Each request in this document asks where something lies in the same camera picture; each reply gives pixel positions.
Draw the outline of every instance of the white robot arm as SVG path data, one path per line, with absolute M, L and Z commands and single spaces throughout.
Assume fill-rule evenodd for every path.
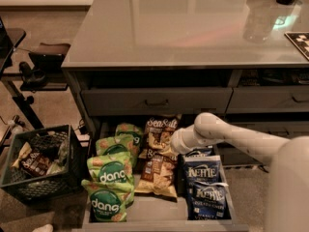
M 201 113 L 194 125 L 175 131 L 172 149 L 185 154 L 223 141 L 270 166 L 265 231 L 308 231 L 309 136 L 290 140 L 232 126 L 213 114 Z

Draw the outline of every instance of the black plastic crate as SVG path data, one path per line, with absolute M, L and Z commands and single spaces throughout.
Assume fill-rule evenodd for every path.
M 11 168 L 25 142 L 31 148 L 57 151 L 61 143 L 67 140 L 68 155 L 65 170 L 41 177 L 31 177 L 22 169 Z M 0 188 L 22 203 L 30 204 L 49 198 L 59 197 L 82 190 L 81 180 L 86 173 L 87 150 L 82 148 L 71 126 L 31 130 L 17 134 L 10 146 Z

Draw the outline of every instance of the countertop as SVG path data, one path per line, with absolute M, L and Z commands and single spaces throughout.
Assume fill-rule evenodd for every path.
M 308 0 L 95 0 L 67 68 L 308 67 L 284 36 L 308 31 Z

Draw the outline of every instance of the brown snack bag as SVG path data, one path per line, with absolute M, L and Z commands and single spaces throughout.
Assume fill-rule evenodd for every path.
M 174 186 L 176 167 L 176 161 L 155 154 L 145 162 L 135 193 L 154 193 L 155 195 L 177 198 Z
M 171 149 L 171 138 L 178 128 L 181 115 L 162 115 L 151 117 L 145 127 L 142 152 L 140 159 L 151 159 L 155 153 L 174 157 Z
M 19 151 L 18 159 L 14 162 L 12 167 L 22 169 L 33 177 L 41 177 L 46 175 L 51 161 L 42 153 L 31 149 L 31 146 L 26 142 Z

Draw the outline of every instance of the snack bag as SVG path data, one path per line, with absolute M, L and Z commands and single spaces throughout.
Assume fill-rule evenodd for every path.
M 133 136 L 133 145 L 132 145 L 132 151 L 134 161 L 133 166 L 135 166 L 137 162 L 137 157 L 140 151 L 142 139 L 143 139 L 143 131 L 141 128 L 134 126 L 133 124 L 129 123 L 121 123 L 117 126 L 115 136 L 128 134 Z
M 102 184 L 83 180 L 81 185 L 88 191 L 97 221 L 126 221 L 126 201 L 131 194 L 130 186 L 121 183 Z
M 32 177 L 41 177 L 46 175 L 51 165 L 51 160 L 42 153 L 33 150 L 28 142 L 25 142 L 19 151 L 18 158 L 12 167 L 20 167 Z
M 177 162 L 160 154 L 155 154 L 147 160 L 136 193 L 154 193 L 177 198 L 174 186 L 174 170 Z
M 195 182 L 219 182 L 220 156 L 192 155 L 183 157 L 183 173 L 189 219 L 192 217 L 192 192 Z
M 131 134 L 106 137 L 96 142 L 98 156 L 107 156 L 120 152 L 130 152 L 130 161 L 135 166 L 138 156 L 138 148 L 133 144 L 134 137 Z
M 196 148 L 190 151 L 189 153 L 183 155 L 183 158 L 200 158 L 208 157 L 213 154 L 213 147 L 210 145 L 205 148 Z
M 97 156 L 87 160 L 90 176 L 94 182 L 105 185 L 119 183 L 118 188 L 131 189 L 127 204 L 134 200 L 134 178 L 129 152 Z
M 226 183 L 201 183 L 193 184 L 192 214 L 195 220 L 223 219 L 226 211 Z
M 181 115 L 153 116 L 145 127 L 143 149 L 139 155 L 140 159 L 151 159 L 155 153 L 174 158 L 177 155 L 171 149 L 171 137 L 178 128 Z

